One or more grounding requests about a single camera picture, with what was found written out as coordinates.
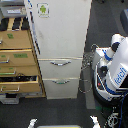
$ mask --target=drawer handle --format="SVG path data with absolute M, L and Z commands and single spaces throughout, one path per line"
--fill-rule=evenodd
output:
M 19 92 L 19 90 L 20 90 L 20 87 L 18 86 L 18 89 L 17 90 L 5 90 L 4 91 L 4 88 L 5 88 L 5 86 L 2 86 L 1 87 L 1 92 Z
M 8 73 L 0 73 L 0 75 L 15 75 L 16 71 L 14 72 L 8 72 Z
M 50 63 L 51 63 L 51 64 L 54 64 L 54 65 L 57 65 L 57 66 L 64 66 L 64 65 L 66 65 L 66 64 L 71 63 L 71 61 L 67 61 L 67 62 L 64 62 L 64 63 L 62 63 L 62 64 L 56 63 L 55 61 L 51 61 Z
M 68 83 L 70 81 L 69 80 L 55 80 L 55 81 L 52 81 L 52 82 L 54 82 L 56 84 L 66 84 L 66 83 Z
M 6 61 L 0 61 L 0 64 L 3 64 L 3 63 L 9 63 L 9 59 L 7 59 Z

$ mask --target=refrigerator door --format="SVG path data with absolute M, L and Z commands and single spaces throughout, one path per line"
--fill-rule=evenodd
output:
M 38 43 L 39 59 L 81 57 L 84 52 L 91 0 L 25 1 L 31 30 Z

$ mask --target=wooden cabinet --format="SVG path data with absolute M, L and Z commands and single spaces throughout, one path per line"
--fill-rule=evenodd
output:
M 45 97 L 30 31 L 21 30 L 23 18 L 19 30 L 12 31 L 14 19 L 9 19 L 6 31 L 0 31 L 0 101 L 2 103 L 6 103 L 1 98 L 6 94 L 16 94 L 18 97 Z M 8 104 L 9 98 L 5 98 L 5 101 Z

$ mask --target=white panel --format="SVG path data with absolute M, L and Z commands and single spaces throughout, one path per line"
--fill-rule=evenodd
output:
M 43 79 L 80 77 L 82 59 L 39 61 L 39 65 Z
M 38 58 L 79 57 L 83 55 L 91 0 L 33 0 L 32 9 L 38 45 Z M 38 15 L 38 3 L 49 5 L 49 17 Z
M 68 80 L 65 84 L 57 84 L 50 79 L 43 80 L 47 99 L 77 98 L 79 79 Z

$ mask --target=black floor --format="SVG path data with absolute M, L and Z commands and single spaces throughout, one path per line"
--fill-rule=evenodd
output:
M 108 47 L 111 36 L 120 33 L 126 36 L 120 23 L 120 13 L 128 8 L 128 1 L 120 0 L 92 0 L 91 17 L 89 22 L 85 52 L 91 52 L 91 45 Z M 82 71 L 82 79 L 88 72 Z M 87 109 L 86 95 L 79 92 L 77 99 L 46 100 L 45 98 L 20 99 L 18 105 L 0 104 L 0 128 L 27 128 L 29 121 L 38 119 L 35 128 L 40 125 L 79 125 L 83 128 L 92 128 L 91 115 L 98 117 L 103 128 L 105 119 L 100 110 Z

